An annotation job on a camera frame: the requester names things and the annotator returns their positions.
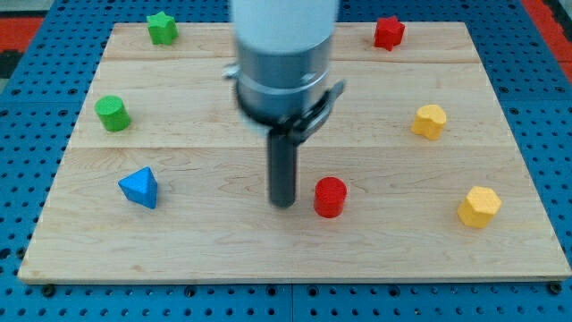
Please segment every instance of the wood plank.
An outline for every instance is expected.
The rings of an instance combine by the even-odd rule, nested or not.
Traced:
[[[392,52],[371,23],[339,24],[331,81],[346,92],[299,150],[299,197],[266,201],[265,139],[240,119],[227,24],[179,24],[172,47],[117,24],[20,269],[26,283],[429,283],[572,275],[462,23],[411,22]],[[123,97],[133,124],[109,133],[99,97]],[[409,131],[438,103],[442,138]],[[150,165],[157,209],[117,181]],[[312,209],[326,175],[349,187],[342,216]],[[458,204],[473,185],[503,200],[483,230]]]

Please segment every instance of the red cylinder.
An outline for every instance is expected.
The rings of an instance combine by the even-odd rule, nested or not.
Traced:
[[[324,218],[335,218],[341,214],[348,195],[344,182],[335,177],[325,177],[315,186],[314,210]]]

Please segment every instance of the blue pegboard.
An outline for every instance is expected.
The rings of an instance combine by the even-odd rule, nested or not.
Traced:
[[[223,0],[56,0],[0,96],[0,320],[572,320],[572,284],[27,286],[17,269],[114,22]],[[340,21],[464,21],[568,260],[572,88],[517,0],[342,0]]]

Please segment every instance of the red star block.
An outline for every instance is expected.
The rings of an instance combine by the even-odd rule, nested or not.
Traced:
[[[393,46],[401,43],[404,31],[405,25],[399,22],[396,16],[379,18],[375,27],[374,46],[391,51]]]

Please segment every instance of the blue block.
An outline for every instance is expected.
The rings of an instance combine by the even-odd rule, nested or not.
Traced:
[[[151,172],[151,168],[148,166],[121,179],[119,186],[127,199],[147,208],[155,209],[157,204],[157,181]]]

